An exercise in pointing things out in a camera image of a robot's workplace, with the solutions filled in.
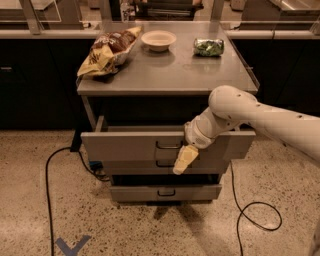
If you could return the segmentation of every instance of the drawer handle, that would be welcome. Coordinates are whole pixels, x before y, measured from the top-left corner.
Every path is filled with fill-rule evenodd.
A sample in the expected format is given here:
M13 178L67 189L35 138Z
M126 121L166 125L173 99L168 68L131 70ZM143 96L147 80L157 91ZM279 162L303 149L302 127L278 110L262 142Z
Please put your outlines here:
M161 194L160 191L158 190L158 196L175 196L175 195L176 195L175 189L171 193L166 193L166 194Z
M156 141L156 147L158 149L180 149L180 148L182 148L182 146L183 146L183 142L182 141L180 141L180 145L179 146L165 146L165 147L160 146L159 141Z
M156 166L160 168L174 167L174 164L159 164L159 161L156 161Z

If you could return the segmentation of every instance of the terrazzo floor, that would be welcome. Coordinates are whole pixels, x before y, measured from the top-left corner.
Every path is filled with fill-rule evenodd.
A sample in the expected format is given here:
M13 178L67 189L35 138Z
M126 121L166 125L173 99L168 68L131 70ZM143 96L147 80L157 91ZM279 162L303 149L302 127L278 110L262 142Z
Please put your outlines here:
M2 256L50 255L45 167L72 139L73 131L0 131ZM240 206L270 203L283 221L265 232L241 218L244 255L307 255L320 216L319 168L259 134L246 158L232 163ZM177 205L112 201L109 183L89 174L79 154L68 150L48 167L55 255L240 255L231 166L217 200ZM265 206L246 213L266 227L279 224Z

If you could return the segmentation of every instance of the white bowl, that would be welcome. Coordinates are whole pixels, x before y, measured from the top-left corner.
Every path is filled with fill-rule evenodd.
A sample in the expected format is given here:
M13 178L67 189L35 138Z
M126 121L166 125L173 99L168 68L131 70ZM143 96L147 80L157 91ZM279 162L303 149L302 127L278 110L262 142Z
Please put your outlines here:
M175 34L168 31L154 30L144 33L141 40L149 46L150 50L163 52L177 40L177 37Z

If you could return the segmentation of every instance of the dark cabinet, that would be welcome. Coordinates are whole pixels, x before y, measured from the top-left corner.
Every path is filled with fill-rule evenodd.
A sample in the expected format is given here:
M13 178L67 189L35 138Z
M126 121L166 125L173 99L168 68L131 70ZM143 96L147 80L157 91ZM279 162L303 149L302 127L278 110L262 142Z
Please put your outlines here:
M75 128L82 103L76 73L89 39L0 40L0 128Z

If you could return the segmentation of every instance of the kitchen counter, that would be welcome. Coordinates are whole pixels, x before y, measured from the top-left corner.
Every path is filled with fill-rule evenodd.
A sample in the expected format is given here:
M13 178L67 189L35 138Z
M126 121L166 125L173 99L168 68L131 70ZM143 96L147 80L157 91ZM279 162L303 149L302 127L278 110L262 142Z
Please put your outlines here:
M170 31L177 41L168 51L159 53L150 51L139 37L116 75L84 76L78 87L79 95L209 95L225 84L257 92L257 85L218 22L133 22L105 27L118 31L132 26L142 26L143 32ZM224 53L220 57L195 56L195 38L223 39Z

